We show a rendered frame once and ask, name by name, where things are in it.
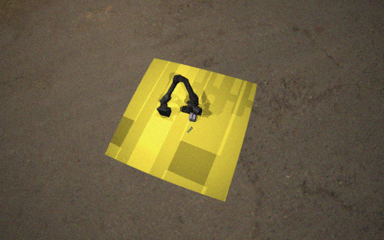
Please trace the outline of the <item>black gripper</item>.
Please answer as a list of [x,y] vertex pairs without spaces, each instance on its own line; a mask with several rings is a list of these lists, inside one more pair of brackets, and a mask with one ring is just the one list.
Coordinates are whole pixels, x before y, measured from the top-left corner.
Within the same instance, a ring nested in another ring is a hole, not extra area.
[[182,112],[183,113],[188,113],[188,114],[194,113],[193,110],[190,110],[187,106],[183,106]]

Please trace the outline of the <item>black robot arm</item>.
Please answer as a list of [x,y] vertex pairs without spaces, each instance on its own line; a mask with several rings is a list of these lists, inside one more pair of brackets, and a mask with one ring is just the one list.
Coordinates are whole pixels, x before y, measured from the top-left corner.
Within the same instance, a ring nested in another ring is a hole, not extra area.
[[169,102],[171,100],[171,98],[172,98],[171,94],[172,94],[173,90],[176,88],[177,84],[180,82],[182,82],[184,84],[184,86],[186,87],[187,92],[189,94],[189,100],[186,102],[186,104],[188,104],[188,108],[190,110],[193,110],[193,112],[196,113],[197,115],[199,115],[201,113],[201,110],[202,110],[202,108],[200,108],[198,106],[199,105],[199,98],[198,98],[197,94],[194,93],[194,91],[193,91],[193,89],[189,83],[189,80],[180,74],[174,76],[173,82],[172,82],[170,88],[168,89],[166,94],[164,94],[162,99],[159,100],[161,103],[160,109],[166,109],[167,108],[167,102]]

